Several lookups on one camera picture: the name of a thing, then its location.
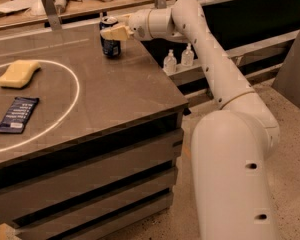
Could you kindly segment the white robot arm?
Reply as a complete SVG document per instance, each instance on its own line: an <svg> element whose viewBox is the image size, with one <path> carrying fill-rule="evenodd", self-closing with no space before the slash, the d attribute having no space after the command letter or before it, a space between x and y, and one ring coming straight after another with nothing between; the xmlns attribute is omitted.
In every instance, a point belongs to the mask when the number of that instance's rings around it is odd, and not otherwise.
<svg viewBox="0 0 300 240"><path fill-rule="evenodd" d="M200 239L281 240L264 165L280 139L278 122L210 32L197 0L122 16L101 35L192 44L218 105L191 139Z"/></svg>

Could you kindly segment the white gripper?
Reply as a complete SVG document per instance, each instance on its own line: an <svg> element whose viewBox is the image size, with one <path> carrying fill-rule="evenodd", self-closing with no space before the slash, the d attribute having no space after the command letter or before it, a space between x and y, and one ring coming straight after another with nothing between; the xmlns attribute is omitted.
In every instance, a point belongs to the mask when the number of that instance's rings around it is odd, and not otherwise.
<svg viewBox="0 0 300 240"><path fill-rule="evenodd" d="M149 13L150 9L138 10L135 13L116 16L119 22L128 21L125 24L116 24L100 31L101 36L106 40L126 41L132 35L140 41L148 41L151 39L149 31Z"/></svg>

